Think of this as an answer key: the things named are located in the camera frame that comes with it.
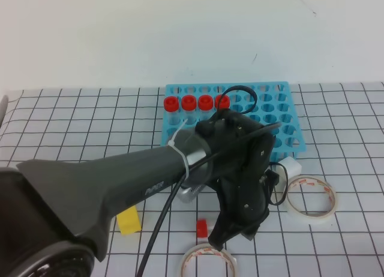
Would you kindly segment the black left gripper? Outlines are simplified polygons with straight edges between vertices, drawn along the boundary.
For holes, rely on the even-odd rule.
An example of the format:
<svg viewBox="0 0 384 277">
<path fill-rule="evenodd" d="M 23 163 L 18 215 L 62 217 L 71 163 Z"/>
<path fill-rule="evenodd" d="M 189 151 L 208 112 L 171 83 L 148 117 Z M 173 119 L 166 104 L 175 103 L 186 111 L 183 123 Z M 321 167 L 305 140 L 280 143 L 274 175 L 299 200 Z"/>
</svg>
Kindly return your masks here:
<svg viewBox="0 0 384 277">
<path fill-rule="evenodd" d="M 195 132 L 213 154 L 208 186 L 217 193 L 221 210 L 208 237 L 213 248 L 223 249 L 239 233 L 254 239 L 260 227 L 254 222 L 267 208 L 259 180 L 269 164 L 275 144 L 272 132 L 278 127 L 277 122 L 263 125 L 229 109 L 197 123 Z"/>
</svg>

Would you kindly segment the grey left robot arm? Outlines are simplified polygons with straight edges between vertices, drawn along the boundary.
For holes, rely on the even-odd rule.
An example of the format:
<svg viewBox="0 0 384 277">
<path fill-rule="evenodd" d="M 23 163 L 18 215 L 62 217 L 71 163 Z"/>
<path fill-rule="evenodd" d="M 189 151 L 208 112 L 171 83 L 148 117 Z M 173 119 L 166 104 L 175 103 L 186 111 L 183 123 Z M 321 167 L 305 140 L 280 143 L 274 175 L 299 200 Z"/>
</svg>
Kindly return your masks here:
<svg viewBox="0 0 384 277">
<path fill-rule="evenodd" d="M 278 122 L 229 109 L 179 128 L 154 149 L 81 163 L 31 159 L 1 170 L 1 275 L 90 276 L 108 249 L 112 218 L 166 188 L 199 186 L 218 196 L 209 235 L 218 251 L 238 234 L 252 239 L 277 183 L 268 170 Z"/>
</svg>

